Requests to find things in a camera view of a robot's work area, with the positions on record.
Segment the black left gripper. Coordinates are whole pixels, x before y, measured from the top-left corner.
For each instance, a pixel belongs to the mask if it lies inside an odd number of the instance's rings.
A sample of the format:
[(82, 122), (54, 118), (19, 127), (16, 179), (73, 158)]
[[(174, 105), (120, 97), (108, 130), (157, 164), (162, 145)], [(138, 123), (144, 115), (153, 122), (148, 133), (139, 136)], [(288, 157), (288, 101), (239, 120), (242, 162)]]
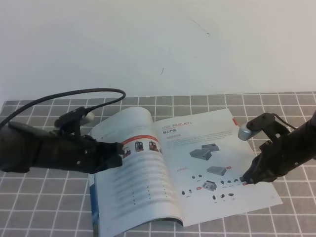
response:
[(120, 155), (124, 155), (122, 143), (97, 142), (89, 136), (43, 139), (37, 150), (37, 167), (96, 173), (122, 166)]

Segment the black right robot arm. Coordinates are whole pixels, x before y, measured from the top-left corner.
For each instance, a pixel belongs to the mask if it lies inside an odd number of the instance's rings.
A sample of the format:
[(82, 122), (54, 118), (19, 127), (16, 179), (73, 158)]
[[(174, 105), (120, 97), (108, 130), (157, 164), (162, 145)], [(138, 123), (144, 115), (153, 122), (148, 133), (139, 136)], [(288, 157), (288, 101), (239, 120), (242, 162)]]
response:
[(316, 158), (316, 115), (292, 132), (285, 125), (278, 115), (263, 113), (239, 127), (238, 138), (242, 141), (260, 132), (269, 138), (259, 147), (261, 153), (243, 174), (243, 181), (249, 184), (273, 182)]

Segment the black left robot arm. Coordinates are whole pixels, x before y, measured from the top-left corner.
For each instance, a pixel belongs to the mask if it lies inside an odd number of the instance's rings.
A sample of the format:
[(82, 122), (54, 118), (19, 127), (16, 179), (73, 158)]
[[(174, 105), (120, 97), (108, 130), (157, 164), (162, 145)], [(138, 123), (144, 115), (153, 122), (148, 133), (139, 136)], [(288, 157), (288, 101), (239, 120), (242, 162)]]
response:
[(123, 144), (89, 135), (45, 131), (19, 122), (0, 130), (0, 169), (27, 173), (32, 167), (94, 174), (122, 166)]

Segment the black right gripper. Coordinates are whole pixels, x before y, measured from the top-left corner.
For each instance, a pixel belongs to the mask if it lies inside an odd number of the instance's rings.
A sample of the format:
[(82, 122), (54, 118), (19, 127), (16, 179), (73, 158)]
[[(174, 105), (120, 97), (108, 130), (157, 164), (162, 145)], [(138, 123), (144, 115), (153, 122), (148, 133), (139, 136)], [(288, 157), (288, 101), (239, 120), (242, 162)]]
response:
[(272, 182), (296, 168), (296, 141), (292, 138), (279, 138), (278, 143), (268, 141), (261, 147), (242, 178), (248, 184)]

